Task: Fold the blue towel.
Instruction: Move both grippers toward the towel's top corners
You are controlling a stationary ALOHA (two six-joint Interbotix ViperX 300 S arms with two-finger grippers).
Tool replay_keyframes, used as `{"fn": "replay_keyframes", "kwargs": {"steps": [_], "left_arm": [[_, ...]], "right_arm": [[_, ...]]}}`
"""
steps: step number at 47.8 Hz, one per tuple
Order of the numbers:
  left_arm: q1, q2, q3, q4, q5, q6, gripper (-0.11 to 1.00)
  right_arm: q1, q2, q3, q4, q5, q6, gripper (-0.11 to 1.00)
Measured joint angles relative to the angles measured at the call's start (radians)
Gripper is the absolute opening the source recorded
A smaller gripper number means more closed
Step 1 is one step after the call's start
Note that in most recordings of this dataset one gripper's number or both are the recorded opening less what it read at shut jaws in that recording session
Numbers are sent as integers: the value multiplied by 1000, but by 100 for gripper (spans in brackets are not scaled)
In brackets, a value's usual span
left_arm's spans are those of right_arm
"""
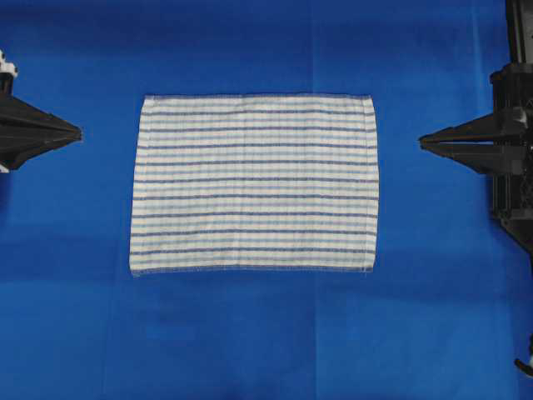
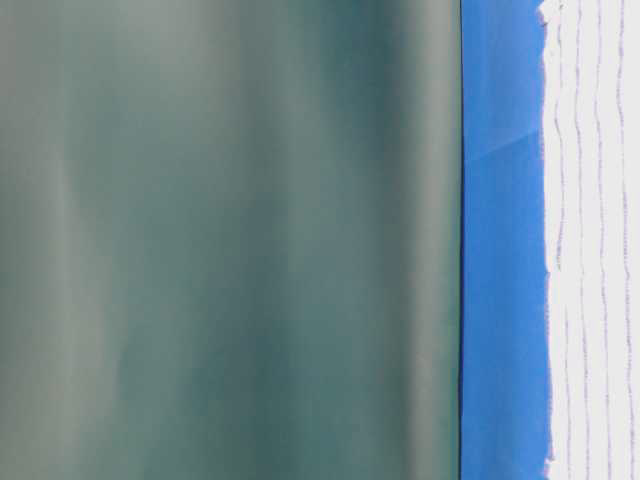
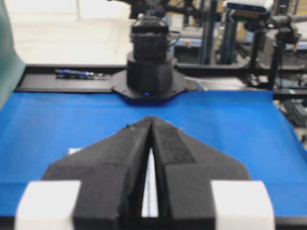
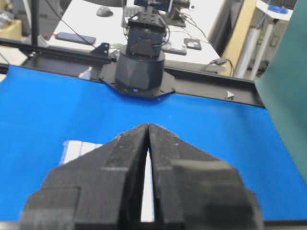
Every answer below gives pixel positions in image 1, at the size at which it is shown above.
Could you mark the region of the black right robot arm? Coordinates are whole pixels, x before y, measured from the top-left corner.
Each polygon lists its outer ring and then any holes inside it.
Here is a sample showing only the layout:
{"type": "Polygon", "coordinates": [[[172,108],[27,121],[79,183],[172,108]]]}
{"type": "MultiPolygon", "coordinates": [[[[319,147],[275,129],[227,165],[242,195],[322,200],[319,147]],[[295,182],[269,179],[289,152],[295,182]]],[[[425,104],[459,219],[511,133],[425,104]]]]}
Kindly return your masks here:
{"type": "Polygon", "coordinates": [[[491,74],[493,112],[419,138],[421,149],[492,177],[492,215],[532,219],[532,2],[506,2],[511,62],[491,74]]]}

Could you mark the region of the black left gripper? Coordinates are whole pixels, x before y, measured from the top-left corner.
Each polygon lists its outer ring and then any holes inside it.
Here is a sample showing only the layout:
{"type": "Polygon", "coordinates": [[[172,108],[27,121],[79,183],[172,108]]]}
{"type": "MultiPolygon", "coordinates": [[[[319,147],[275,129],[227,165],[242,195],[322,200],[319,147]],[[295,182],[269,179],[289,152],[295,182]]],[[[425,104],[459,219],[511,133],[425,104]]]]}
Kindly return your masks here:
{"type": "Polygon", "coordinates": [[[6,53],[0,51],[1,62],[1,125],[10,128],[38,128],[72,134],[58,138],[1,138],[1,171],[19,169],[27,160],[41,154],[63,148],[82,140],[79,127],[59,117],[14,97],[13,83],[18,76],[18,68],[7,60],[6,53]]]}

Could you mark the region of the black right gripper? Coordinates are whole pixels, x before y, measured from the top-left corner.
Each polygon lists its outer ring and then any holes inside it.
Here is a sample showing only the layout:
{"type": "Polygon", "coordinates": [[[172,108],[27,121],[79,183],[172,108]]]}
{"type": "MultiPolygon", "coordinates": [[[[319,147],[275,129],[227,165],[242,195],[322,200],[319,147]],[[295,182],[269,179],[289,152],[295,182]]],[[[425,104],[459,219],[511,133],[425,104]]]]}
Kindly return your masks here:
{"type": "Polygon", "coordinates": [[[491,74],[493,112],[419,138],[422,150],[449,158],[492,180],[492,215],[501,220],[532,218],[532,65],[512,62],[491,74]],[[509,148],[511,171],[500,146],[509,148]]]}

